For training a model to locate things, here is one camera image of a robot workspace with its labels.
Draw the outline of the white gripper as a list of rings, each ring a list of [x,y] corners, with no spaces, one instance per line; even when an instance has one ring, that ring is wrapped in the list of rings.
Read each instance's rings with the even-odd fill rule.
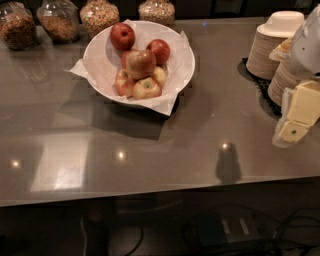
[[[309,80],[294,90],[285,88],[281,113],[288,114],[277,123],[272,144],[288,148],[298,144],[320,118],[320,83]]]

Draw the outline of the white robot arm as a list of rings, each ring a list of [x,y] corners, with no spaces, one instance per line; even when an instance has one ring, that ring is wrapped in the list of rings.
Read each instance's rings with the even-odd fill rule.
[[[282,94],[282,117],[272,139],[281,148],[301,141],[320,118],[320,5],[298,28],[286,58],[300,83]]]

